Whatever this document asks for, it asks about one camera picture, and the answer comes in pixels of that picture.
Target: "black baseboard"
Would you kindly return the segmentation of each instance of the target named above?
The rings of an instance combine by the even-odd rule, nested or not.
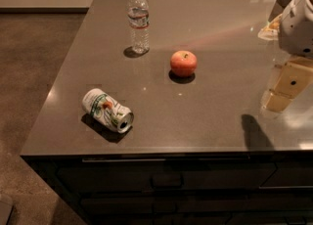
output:
[[[89,8],[0,8],[0,14],[86,14]]]

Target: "gray object on floor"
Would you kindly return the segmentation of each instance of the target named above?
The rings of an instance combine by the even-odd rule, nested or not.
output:
[[[13,201],[4,194],[0,194],[0,225],[6,225],[12,211]]]

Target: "gray tabletop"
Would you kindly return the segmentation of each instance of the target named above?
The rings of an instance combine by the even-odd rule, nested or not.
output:
[[[313,149],[312,87],[276,118],[260,114],[273,61],[257,38],[275,0],[148,0],[151,50],[128,58],[127,0],[94,0],[22,150],[23,156],[246,153]],[[195,77],[169,76],[171,55],[198,57]],[[117,135],[86,115],[101,88],[129,107]]]

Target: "drawer handle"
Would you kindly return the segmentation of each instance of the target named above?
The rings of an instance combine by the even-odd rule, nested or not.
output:
[[[181,174],[155,174],[151,180],[154,189],[180,189],[183,186]]]

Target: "crushed can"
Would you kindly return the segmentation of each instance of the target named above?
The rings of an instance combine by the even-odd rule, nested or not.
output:
[[[82,108],[113,132],[124,133],[133,123],[133,112],[98,88],[83,97]]]

